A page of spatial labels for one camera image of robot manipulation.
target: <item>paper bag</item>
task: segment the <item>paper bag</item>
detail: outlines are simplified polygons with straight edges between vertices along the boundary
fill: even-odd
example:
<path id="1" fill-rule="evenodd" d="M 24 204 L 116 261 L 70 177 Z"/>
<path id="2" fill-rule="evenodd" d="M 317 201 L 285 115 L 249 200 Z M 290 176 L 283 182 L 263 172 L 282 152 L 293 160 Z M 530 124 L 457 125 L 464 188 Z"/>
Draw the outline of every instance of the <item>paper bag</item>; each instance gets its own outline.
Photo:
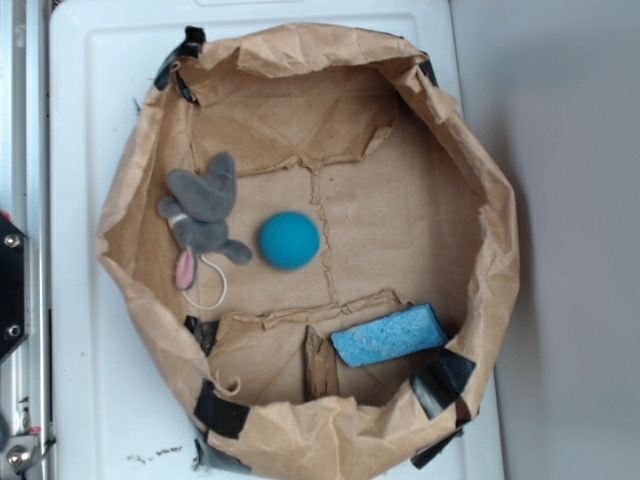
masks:
<path id="1" fill-rule="evenodd" d="M 290 24 L 204 42 L 161 69 L 104 205 L 97 248 L 205 455 L 281 479 L 372 478 L 478 413 L 519 286 L 513 190 L 429 79 L 426 54 L 392 35 Z M 179 247 L 155 210 L 174 168 L 237 162 L 227 221 L 256 253 L 202 312 L 174 286 Z M 258 254 L 277 211 L 307 214 L 316 258 L 285 272 Z M 219 295 L 202 269 L 190 295 Z M 350 369 L 340 395 L 305 398 L 305 338 L 432 304 L 444 349 Z"/>

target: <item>white plastic surface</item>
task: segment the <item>white plastic surface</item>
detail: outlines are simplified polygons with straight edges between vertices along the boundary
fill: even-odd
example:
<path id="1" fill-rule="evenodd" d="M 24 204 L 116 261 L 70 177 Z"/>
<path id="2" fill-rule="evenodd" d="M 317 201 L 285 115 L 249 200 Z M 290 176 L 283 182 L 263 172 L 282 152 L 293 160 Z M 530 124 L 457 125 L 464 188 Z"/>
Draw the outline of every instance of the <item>white plastic surface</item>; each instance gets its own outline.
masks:
<path id="1" fill-rule="evenodd" d="M 193 468 L 196 432 L 138 338 L 122 295 L 95 259 L 101 206 L 156 70 L 198 25 L 207 38 L 290 21 L 404 36 L 428 51 L 459 96 L 446 0 L 242 4 L 202 0 L 66 0 L 51 24 L 51 218 L 54 408 L 58 478 L 247 478 Z M 493 382 L 482 414 L 436 460 L 382 478 L 501 479 Z"/>

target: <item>blue ball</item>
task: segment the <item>blue ball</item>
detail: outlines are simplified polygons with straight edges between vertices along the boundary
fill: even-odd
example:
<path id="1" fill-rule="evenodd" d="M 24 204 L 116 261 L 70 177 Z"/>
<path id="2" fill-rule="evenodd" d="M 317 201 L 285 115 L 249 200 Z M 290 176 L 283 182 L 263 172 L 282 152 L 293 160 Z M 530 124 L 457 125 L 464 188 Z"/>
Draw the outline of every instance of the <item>blue ball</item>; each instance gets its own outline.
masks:
<path id="1" fill-rule="evenodd" d="M 298 212 L 281 212 L 270 217 L 258 236 L 262 255 L 283 270 L 300 268 L 320 248 L 320 234 L 313 221 Z"/>

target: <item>sponge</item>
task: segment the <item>sponge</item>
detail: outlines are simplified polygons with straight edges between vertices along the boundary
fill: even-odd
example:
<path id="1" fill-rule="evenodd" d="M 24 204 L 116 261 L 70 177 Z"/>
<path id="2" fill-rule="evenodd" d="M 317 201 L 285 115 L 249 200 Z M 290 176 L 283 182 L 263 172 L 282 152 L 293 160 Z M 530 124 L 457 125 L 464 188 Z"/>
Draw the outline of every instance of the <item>sponge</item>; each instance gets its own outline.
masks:
<path id="1" fill-rule="evenodd" d="M 331 340 L 350 367 L 441 347 L 449 341 L 428 303 L 333 333 Z"/>

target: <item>screw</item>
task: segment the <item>screw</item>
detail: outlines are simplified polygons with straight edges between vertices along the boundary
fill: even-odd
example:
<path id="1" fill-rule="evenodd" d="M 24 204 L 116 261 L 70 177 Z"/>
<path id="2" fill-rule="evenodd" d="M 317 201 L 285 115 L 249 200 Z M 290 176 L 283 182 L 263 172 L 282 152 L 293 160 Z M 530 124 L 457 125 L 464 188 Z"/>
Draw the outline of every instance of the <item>screw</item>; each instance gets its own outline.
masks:
<path id="1" fill-rule="evenodd" d="M 4 244 L 9 248 L 18 248 L 22 244 L 22 240 L 20 240 L 20 235 L 12 233 L 4 237 Z"/>
<path id="2" fill-rule="evenodd" d="M 23 468 L 31 461 L 31 454 L 22 445 L 17 445 L 7 453 L 7 463 L 14 470 Z"/>
<path id="3" fill-rule="evenodd" d="M 20 330 L 20 327 L 17 325 L 11 325 L 9 328 L 7 328 L 7 332 L 9 333 L 9 335 L 11 335 L 12 337 L 17 337 L 18 335 L 20 335 L 20 332 L 22 330 Z"/>

